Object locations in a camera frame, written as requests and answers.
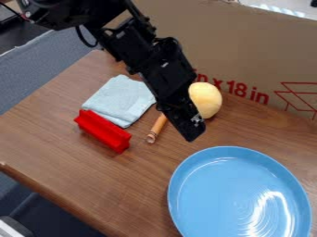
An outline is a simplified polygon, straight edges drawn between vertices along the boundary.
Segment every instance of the red block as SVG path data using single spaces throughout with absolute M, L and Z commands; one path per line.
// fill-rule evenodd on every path
M 91 134 L 116 153 L 122 153 L 130 146 L 131 134 L 95 114 L 91 110 L 79 110 L 75 118 L 79 128 Z

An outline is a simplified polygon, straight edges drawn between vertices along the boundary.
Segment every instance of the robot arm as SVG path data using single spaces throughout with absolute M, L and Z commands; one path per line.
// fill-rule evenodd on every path
M 157 28 L 130 0 L 17 0 L 31 22 L 52 30 L 79 25 L 118 61 L 124 61 L 130 74 L 139 73 L 163 112 L 185 139 L 191 142 L 206 126 L 189 96 L 195 79 L 191 64 L 175 38 L 157 37 Z M 115 28 L 108 23 L 124 12 L 128 18 Z

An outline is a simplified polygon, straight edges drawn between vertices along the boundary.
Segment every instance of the plate rim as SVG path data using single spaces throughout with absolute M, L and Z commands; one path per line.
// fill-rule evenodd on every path
M 182 232 L 182 229 L 181 229 L 179 226 L 178 226 L 178 223 L 175 223 L 175 217 L 174 217 L 173 211 L 171 211 L 171 202 L 170 202 L 170 200 L 171 200 L 171 184 L 173 184 L 173 182 L 174 182 L 174 180 L 175 180 L 175 175 L 177 175 L 177 173 L 179 172 L 181 168 L 185 166 L 185 164 L 186 164 L 187 162 L 190 162 L 189 160 L 191 160 L 191 159 L 195 157 L 195 155 L 198 155 L 199 153 L 202 153 L 202 152 L 205 152 L 205 151 L 207 151 L 207 150 L 214 150 L 214 149 L 219 149 L 219 148 L 221 148 L 221 149 L 238 148 L 238 149 L 247 150 L 247 151 L 250 151 L 250 152 L 253 152 L 253 153 L 260 154 L 261 156 L 265 156 L 265 158 L 268 158 L 273 163 L 276 163 L 276 165 L 278 165 L 282 169 L 285 169 L 286 173 L 292 176 L 292 178 L 293 178 L 296 184 L 297 184 L 298 187 L 300 187 L 300 192 L 302 193 L 304 198 L 305 198 L 305 201 L 306 201 L 308 206 L 309 206 L 309 233 L 308 233 L 308 237 L 309 237 L 309 235 L 310 235 L 310 230 L 312 230 L 312 206 L 310 206 L 310 201 L 309 201 L 309 195 L 308 195 L 308 193 L 306 193 L 306 191 L 305 191 L 305 189 L 304 189 L 304 186 L 302 186 L 300 180 L 298 180 L 298 179 L 296 178 L 296 176 L 292 174 L 292 172 L 289 171 L 289 169 L 288 169 L 276 159 L 273 159 L 270 156 L 268 156 L 266 154 L 264 154 L 262 152 L 260 152 L 260 151 L 257 151 L 257 150 L 254 150 L 254 149 L 250 149 L 250 148 L 246 148 L 246 147 L 242 147 L 242 146 L 235 146 L 235 145 L 211 146 L 211 147 L 209 147 L 209 148 L 206 148 L 206 149 L 203 149 L 203 150 L 201 150 L 201 151 L 193 153 L 193 154 L 179 163 L 179 165 L 178 165 L 177 168 L 175 168 L 174 174 L 173 174 L 171 179 L 170 179 L 170 182 L 169 182 L 169 188 L 167 188 L 167 206 L 169 206 L 170 217 L 171 217 L 171 219 L 173 219 L 173 222 L 174 222 L 174 224 L 175 224 L 175 227 L 177 227 L 177 229 L 178 229 L 181 235 L 182 235 L 183 237 L 186 237 L 185 233 Z

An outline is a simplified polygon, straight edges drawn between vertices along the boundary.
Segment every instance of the potato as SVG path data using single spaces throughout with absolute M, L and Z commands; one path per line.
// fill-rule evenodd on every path
M 203 119 L 210 119 L 219 111 L 223 97 L 214 85 L 197 82 L 190 87 L 190 97 Z

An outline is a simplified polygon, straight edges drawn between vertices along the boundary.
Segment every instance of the light blue towel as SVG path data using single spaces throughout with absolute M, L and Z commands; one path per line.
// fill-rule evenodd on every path
M 82 108 L 127 128 L 154 103 L 155 97 L 144 83 L 119 75 L 108 80 Z

